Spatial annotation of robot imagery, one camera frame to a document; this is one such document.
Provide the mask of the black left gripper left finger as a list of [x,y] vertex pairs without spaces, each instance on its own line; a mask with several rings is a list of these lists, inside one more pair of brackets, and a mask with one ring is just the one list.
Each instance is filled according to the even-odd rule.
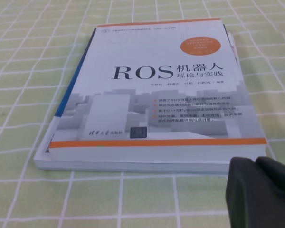
[[263,182],[256,161],[241,157],[231,159],[225,196],[232,228],[265,228],[257,211]]

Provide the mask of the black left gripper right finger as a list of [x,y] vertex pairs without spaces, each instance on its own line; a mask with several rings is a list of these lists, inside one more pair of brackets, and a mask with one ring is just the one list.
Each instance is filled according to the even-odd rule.
[[262,171],[261,200],[257,204],[267,228],[285,228],[285,165],[259,157],[256,165]]

